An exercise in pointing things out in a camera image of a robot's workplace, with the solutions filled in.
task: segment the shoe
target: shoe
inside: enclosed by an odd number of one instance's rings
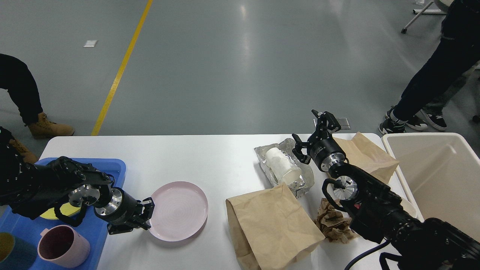
[[[36,157],[36,155],[30,152],[30,150],[28,150],[28,148],[25,147],[25,145],[23,145],[18,140],[11,139],[10,141],[8,141],[8,144],[13,146],[13,148],[17,150],[17,152],[22,156],[24,162],[34,164],[35,162],[38,161],[38,158]]]
[[[405,124],[396,124],[392,119],[386,119],[378,126],[378,130],[383,134],[405,133]]]
[[[425,117],[425,120],[427,120],[427,122],[435,129],[440,131],[447,129],[447,124],[445,123],[444,117],[441,114],[429,114],[424,110],[420,110],[420,112]]]
[[[38,122],[29,124],[28,128],[35,139],[72,136],[75,133],[75,129],[69,125],[49,121],[44,112],[39,113]]]
[[[385,119],[390,119],[390,113],[393,109],[394,107],[392,106],[392,108],[385,113]],[[410,120],[408,120],[406,124],[410,128],[418,131],[424,131],[428,128],[427,123],[424,120],[420,119],[417,115],[412,116],[412,118],[410,118]]]

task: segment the yellow floor line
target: yellow floor line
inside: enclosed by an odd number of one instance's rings
[[[105,116],[107,115],[108,108],[110,107],[110,104],[112,103],[113,96],[115,95],[115,92],[117,91],[117,87],[119,86],[121,77],[123,75],[123,72],[125,71],[125,67],[128,64],[128,60],[130,59],[130,55],[132,54],[133,47],[135,47],[135,43],[137,42],[138,35],[140,34],[140,31],[142,30],[142,26],[144,25],[145,18],[147,17],[148,11],[150,9],[150,6],[152,5],[153,0],[148,0],[147,6],[145,6],[144,13],[142,14],[142,17],[140,18],[140,21],[138,22],[137,29],[135,29],[135,33],[133,34],[132,40],[130,41],[130,44],[128,45],[127,52],[125,53],[125,56],[123,56],[123,60],[121,62],[119,71],[117,72],[117,76],[115,77],[115,80],[113,81],[112,87],[110,88],[110,92],[108,93],[107,99],[105,100],[105,103],[103,104],[102,110],[100,111],[100,114],[96,120],[95,127],[93,128],[93,131],[91,133],[92,136],[97,136],[98,132],[100,131],[100,128],[102,127],[103,121],[105,120]]]

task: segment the pink mug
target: pink mug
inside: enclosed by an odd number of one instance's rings
[[[74,268],[81,265],[90,253],[89,242],[68,225],[44,229],[40,235],[37,252],[45,261]]]

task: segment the robotic hand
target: robotic hand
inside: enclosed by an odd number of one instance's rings
[[[429,218],[420,222],[406,213],[401,198],[364,170],[348,163],[345,152],[332,138],[341,129],[335,117],[312,110],[317,118],[315,132],[302,142],[296,141],[293,154],[303,163],[310,160],[334,179],[325,179],[322,192],[339,211],[352,217],[351,229],[363,238],[380,243],[386,239],[401,256],[382,253],[380,264],[387,270],[386,259],[398,262],[405,270],[480,269],[480,244],[447,222]],[[307,155],[302,153],[307,148]],[[340,199],[338,205],[327,191]]]
[[[35,219],[50,208],[61,221],[78,226],[88,206],[108,222],[109,234],[148,230],[146,222],[155,207],[152,198],[134,199],[121,188],[113,187],[112,175],[67,157],[46,166],[25,163],[8,141],[0,138],[0,205],[10,205],[13,213]],[[63,215],[60,206],[69,202],[80,207],[74,220]]]

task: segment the metal stand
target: metal stand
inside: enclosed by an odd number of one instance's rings
[[[413,10],[413,14],[416,14],[417,16],[415,16],[401,31],[402,34],[405,34],[407,32],[407,28],[412,25],[412,23],[414,21],[416,21],[418,19],[418,17],[420,17],[422,14],[446,14],[445,12],[443,12],[442,10],[429,10],[428,8],[433,4],[433,1],[430,1],[430,3],[428,3],[423,9],[419,10],[419,9],[414,9]]]

